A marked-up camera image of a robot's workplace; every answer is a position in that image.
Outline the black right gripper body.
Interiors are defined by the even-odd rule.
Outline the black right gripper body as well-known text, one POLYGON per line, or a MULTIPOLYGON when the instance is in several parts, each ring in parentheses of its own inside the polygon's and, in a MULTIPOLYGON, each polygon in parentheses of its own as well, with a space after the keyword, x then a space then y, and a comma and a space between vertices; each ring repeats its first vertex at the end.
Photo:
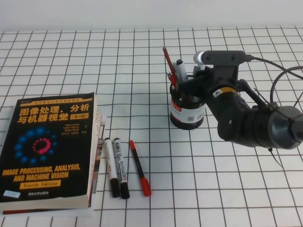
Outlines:
POLYGON ((200 70, 192 79, 177 84, 178 92, 201 99, 229 96, 238 99, 236 83, 239 66, 214 66, 200 70))

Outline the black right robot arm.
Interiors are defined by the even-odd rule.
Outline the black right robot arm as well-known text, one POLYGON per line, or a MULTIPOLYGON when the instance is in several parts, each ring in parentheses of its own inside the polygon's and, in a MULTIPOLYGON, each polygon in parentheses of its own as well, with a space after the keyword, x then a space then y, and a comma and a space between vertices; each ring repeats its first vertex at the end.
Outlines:
POLYGON ((238 79, 237 66, 207 67, 178 84, 205 101, 218 122, 218 135, 247 147, 294 149, 303 141, 303 114, 293 106, 267 104, 238 79))

